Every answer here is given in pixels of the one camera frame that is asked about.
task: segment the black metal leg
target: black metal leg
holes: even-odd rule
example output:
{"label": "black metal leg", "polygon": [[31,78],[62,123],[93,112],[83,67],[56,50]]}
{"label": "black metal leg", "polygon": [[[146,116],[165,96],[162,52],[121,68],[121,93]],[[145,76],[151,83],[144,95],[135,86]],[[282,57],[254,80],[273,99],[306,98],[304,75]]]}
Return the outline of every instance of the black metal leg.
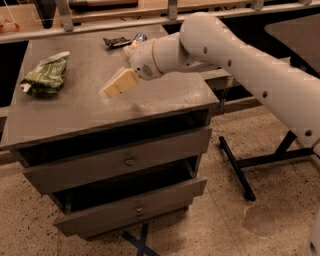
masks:
{"label": "black metal leg", "polygon": [[234,158],[226,140],[224,139],[224,137],[219,137],[220,140],[220,146],[224,149],[224,151],[226,152],[229,161],[234,169],[234,171],[236,172],[242,187],[245,190],[245,198],[250,200],[250,201],[255,201],[256,200],[256,196],[254,195],[246,177],[244,176],[243,172],[241,171],[241,169],[239,168],[236,159]]}
{"label": "black metal leg", "polygon": [[250,166],[256,166],[260,164],[267,164],[267,163],[274,163],[277,161],[287,160],[287,159],[293,159],[303,156],[310,156],[313,155],[314,152],[310,148],[302,148],[297,150],[291,150],[287,151],[292,142],[296,139],[295,134],[293,134],[291,131],[289,131],[286,135],[286,137],[282,140],[279,147],[275,151],[275,153],[270,155],[263,155],[258,157],[252,157],[247,159],[241,159],[236,160],[233,156],[226,140],[224,137],[219,137],[220,141],[220,147],[225,151],[226,155],[229,158],[229,161],[236,172],[239,181],[241,182],[242,187],[245,190],[245,198],[250,201],[255,201],[256,197],[246,179],[244,176],[243,171],[241,168],[250,167]]}
{"label": "black metal leg", "polygon": [[277,148],[275,154],[284,153],[291,146],[292,142],[297,138],[297,136],[292,132],[288,131],[286,137],[282,140],[279,147]]}

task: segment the table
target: table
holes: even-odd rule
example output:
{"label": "table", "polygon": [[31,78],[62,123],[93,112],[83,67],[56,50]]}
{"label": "table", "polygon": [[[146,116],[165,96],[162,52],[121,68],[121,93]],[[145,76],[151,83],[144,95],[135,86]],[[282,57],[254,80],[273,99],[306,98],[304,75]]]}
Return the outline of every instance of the table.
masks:
{"label": "table", "polygon": [[128,61],[103,37],[161,26],[30,41],[19,80],[42,59],[70,51],[63,89],[33,98],[16,86],[0,147],[64,212],[54,225],[83,238],[189,206],[205,188],[197,176],[218,102],[197,73],[172,73],[105,100],[99,90]]}

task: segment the green plastic bag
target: green plastic bag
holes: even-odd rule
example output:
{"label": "green plastic bag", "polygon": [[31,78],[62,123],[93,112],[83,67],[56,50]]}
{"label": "green plastic bag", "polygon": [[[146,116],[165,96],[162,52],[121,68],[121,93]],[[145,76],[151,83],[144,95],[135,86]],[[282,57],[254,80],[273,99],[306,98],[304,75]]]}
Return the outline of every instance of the green plastic bag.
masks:
{"label": "green plastic bag", "polygon": [[60,91],[70,52],[61,52],[41,61],[20,82],[23,91],[32,96],[49,96]]}

